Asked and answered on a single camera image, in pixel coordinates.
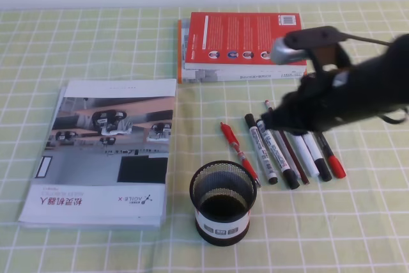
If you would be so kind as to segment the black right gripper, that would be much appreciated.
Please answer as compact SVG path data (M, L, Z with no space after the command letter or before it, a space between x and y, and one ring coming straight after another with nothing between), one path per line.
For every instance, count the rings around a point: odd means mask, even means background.
M282 98L281 106L261 115L265 127L295 134L324 132L361 120L361 70L308 75Z

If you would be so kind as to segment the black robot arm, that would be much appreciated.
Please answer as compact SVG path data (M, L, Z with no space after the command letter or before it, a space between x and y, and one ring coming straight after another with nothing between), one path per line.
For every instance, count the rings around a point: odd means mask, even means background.
M408 107L408 35L380 56L349 68L314 72L261 115L267 129L324 132Z

